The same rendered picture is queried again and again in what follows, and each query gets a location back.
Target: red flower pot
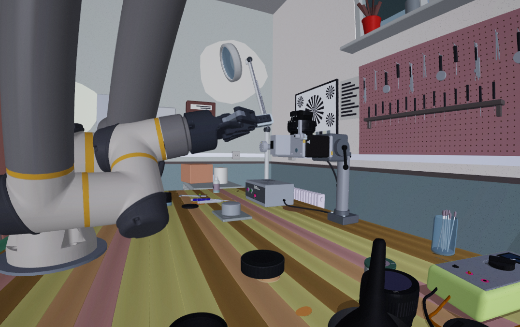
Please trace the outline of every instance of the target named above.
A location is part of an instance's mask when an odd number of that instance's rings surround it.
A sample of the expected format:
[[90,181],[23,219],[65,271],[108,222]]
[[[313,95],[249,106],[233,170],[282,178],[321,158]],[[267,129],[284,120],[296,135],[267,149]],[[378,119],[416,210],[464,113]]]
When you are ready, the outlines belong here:
[[381,26],[381,17],[378,15],[368,15],[361,20],[361,23],[363,23],[363,31],[367,34]]

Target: bottle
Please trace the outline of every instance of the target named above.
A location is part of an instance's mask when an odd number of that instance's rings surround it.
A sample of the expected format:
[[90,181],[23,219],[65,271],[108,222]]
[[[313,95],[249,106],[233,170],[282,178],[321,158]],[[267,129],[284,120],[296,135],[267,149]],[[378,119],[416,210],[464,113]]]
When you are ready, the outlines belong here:
[[214,193],[220,192],[220,180],[217,178],[217,176],[214,176]]

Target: yellow stripe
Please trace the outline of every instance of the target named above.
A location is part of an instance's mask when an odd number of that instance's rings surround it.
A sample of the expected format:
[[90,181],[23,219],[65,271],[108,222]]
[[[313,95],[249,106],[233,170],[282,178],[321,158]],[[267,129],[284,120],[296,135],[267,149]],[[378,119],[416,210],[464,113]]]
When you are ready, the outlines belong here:
[[55,172],[55,173],[47,173],[47,174],[23,174],[23,173],[17,173],[13,172],[10,169],[6,169],[6,172],[8,175],[12,176],[13,178],[20,178],[20,179],[30,179],[30,180],[41,180],[41,179],[50,179],[50,178],[57,178],[62,177],[64,175],[68,175],[70,172],[75,170],[75,166],[72,166],[68,169],[65,169],[61,172]]
[[85,171],[94,173],[93,133],[85,133]]
[[88,204],[88,173],[82,173],[82,209],[85,212],[85,227],[90,226],[90,207]]
[[115,162],[111,165],[111,170],[113,169],[113,167],[115,166],[115,164],[118,164],[119,161],[121,160],[125,160],[127,158],[133,158],[133,157],[145,157],[145,158],[151,158],[153,159],[155,162],[157,162],[157,158],[153,157],[153,155],[150,155],[150,154],[146,154],[146,153],[141,153],[141,152],[134,152],[134,153],[130,153],[130,154],[126,154],[126,155],[122,155],[121,157],[117,158],[117,160],[115,160]]
[[159,139],[159,149],[161,150],[161,157],[163,160],[167,160],[167,154],[165,154],[165,143],[163,142],[163,133],[161,132],[161,124],[159,118],[155,118],[155,129],[157,130],[157,138]]

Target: radiator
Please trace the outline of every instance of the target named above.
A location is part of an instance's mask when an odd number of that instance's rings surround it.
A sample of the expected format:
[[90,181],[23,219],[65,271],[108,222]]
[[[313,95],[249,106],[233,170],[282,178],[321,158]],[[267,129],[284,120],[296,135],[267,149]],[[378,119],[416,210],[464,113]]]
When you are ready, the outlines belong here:
[[294,200],[303,201],[324,209],[324,194],[294,188]]

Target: orange box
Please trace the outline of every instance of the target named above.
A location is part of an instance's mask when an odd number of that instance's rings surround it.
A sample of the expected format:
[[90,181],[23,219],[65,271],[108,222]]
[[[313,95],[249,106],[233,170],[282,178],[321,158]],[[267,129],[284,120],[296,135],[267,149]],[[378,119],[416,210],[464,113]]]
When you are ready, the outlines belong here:
[[182,181],[186,183],[214,183],[213,175],[213,164],[182,163]]

